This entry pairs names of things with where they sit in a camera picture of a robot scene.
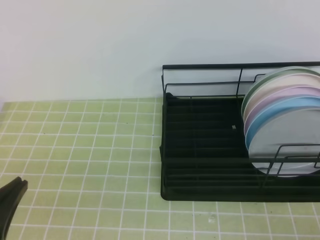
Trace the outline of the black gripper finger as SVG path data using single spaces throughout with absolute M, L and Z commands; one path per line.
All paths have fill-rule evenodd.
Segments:
M 5 240 L 15 211 L 28 189 L 28 181 L 19 176 L 0 188 L 0 239 Z

